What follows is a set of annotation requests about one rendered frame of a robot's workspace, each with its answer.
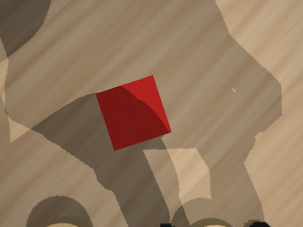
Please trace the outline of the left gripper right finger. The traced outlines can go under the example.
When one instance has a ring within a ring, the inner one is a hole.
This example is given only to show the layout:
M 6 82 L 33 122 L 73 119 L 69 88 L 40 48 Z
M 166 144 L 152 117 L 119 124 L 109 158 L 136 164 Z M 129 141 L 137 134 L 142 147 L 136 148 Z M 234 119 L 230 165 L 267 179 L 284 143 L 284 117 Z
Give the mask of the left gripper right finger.
M 263 221 L 263 222 L 254 222 L 253 225 L 250 225 L 250 227 L 271 227 L 271 226 L 267 224 L 265 221 Z

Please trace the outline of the natural wooden disc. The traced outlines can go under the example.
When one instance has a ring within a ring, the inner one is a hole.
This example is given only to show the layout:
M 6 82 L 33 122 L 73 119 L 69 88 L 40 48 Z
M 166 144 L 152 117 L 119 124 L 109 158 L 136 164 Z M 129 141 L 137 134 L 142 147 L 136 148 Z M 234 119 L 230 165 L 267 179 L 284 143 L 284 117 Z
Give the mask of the natural wooden disc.
M 228 222 L 219 218 L 203 218 L 195 221 L 188 227 L 233 227 Z
M 92 227 L 87 221 L 72 217 L 64 216 L 50 220 L 44 227 Z

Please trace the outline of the red cube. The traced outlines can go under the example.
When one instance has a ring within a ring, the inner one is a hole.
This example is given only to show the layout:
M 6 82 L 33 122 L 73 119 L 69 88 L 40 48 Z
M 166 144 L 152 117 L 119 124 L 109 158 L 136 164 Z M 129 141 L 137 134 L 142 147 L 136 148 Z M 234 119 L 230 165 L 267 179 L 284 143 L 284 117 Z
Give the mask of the red cube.
M 171 132 L 153 75 L 96 96 L 114 150 Z

